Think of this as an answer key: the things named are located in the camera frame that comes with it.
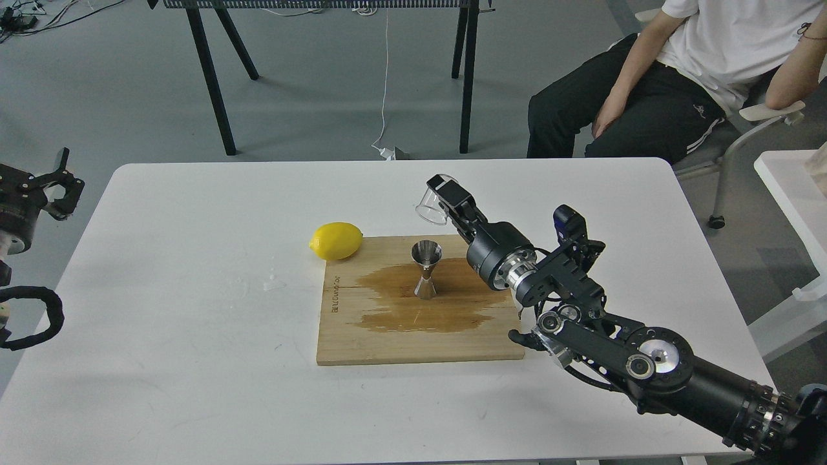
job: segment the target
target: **wooden cutting board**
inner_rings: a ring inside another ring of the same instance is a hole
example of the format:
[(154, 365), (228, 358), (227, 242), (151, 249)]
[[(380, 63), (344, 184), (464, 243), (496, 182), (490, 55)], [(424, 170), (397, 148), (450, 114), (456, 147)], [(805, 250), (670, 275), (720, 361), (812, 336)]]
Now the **wooden cutting board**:
[[(417, 241), (442, 246), (437, 296), (414, 295)], [(324, 274), (318, 365), (464, 362), (523, 358), (508, 331), (519, 328), (508, 291), (494, 292), (466, 261), (468, 246), (447, 236), (365, 237), (359, 251), (329, 261)]]

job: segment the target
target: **person's hand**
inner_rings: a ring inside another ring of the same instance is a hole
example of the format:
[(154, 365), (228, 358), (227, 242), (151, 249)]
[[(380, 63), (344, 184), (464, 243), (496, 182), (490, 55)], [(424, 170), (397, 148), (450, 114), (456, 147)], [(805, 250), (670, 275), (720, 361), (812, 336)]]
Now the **person's hand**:
[(596, 139), (603, 134), (609, 126), (623, 114), (626, 109), (626, 97), (618, 96), (610, 93), (600, 111), (595, 117), (595, 121), (591, 124), (591, 135)]

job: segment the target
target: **white t-shirt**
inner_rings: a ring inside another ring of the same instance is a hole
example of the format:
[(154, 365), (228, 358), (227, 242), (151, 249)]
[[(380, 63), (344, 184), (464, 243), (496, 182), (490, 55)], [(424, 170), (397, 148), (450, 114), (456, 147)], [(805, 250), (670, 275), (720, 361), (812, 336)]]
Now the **white t-shirt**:
[(687, 18), (657, 61), (703, 86), (727, 114), (737, 112), (749, 87), (780, 66), (823, 0), (666, 0), (664, 13)]

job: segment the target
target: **black metal table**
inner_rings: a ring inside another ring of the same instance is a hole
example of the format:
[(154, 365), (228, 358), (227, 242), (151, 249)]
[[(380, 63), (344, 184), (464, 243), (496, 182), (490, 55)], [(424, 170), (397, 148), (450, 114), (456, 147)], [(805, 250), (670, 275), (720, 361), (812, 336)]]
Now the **black metal table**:
[[(159, 0), (147, 0), (150, 8), (154, 8)], [(476, 29), (480, 15), (480, 0), (164, 0), (167, 8), (184, 8), (187, 11), (189, 27), (193, 32), (195, 48), (201, 61), (204, 79), (207, 81), (210, 100), (213, 102), (213, 111), (218, 120), (218, 130), (224, 143), (227, 155), (236, 155), (236, 143), (232, 138), (230, 122), (227, 119), (227, 110), (224, 108), (224, 99), (218, 87), (218, 78), (215, 75), (213, 58), (207, 44), (207, 35), (204, 32), (199, 9), (212, 9), (218, 14), (218, 19), (230, 37), (232, 46), (244, 64), (250, 79), (259, 78), (258, 71), (253, 65), (250, 54), (238, 35), (235, 24), (230, 18), (229, 8), (459, 8), (457, 22), (457, 38), (454, 46), (454, 59), (451, 68), (451, 77), (459, 78), (460, 62), (462, 60), (463, 42), (466, 48), (465, 73), (462, 85), (462, 116), (460, 125), (460, 153), (468, 153), (468, 135), (471, 128), (471, 95), (474, 88), (474, 59), (476, 55)]]

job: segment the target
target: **chair armrest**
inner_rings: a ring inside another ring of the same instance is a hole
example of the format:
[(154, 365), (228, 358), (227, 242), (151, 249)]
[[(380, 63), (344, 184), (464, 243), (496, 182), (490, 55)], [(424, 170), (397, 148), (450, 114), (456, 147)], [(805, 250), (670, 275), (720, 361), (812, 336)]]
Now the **chair armrest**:
[(655, 19), (655, 16), (661, 11), (660, 8), (653, 8), (651, 10), (643, 10), (642, 12), (634, 13), (634, 18), (641, 24), (648, 24)]
[(753, 105), (752, 107), (741, 108), (739, 113), (741, 114), (741, 117), (747, 121), (761, 121), (771, 117), (786, 116), (790, 113), (799, 112), (804, 109), (804, 106), (804, 102), (799, 100), (787, 108), (772, 110), (768, 108), (767, 105), (759, 103), (758, 105)]

